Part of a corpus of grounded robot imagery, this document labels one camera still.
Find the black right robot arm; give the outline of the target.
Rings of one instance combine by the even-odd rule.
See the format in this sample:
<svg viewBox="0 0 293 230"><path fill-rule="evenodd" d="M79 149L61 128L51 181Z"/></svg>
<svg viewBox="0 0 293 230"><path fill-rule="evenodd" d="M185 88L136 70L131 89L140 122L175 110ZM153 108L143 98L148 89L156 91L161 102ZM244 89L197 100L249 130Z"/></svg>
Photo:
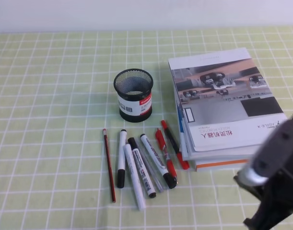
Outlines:
<svg viewBox="0 0 293 230"><path fill-rule="evenodd" d="M274 129L234 180L260 201L243 221L248 229L270 230L293 214L293 117Z"/></svg>

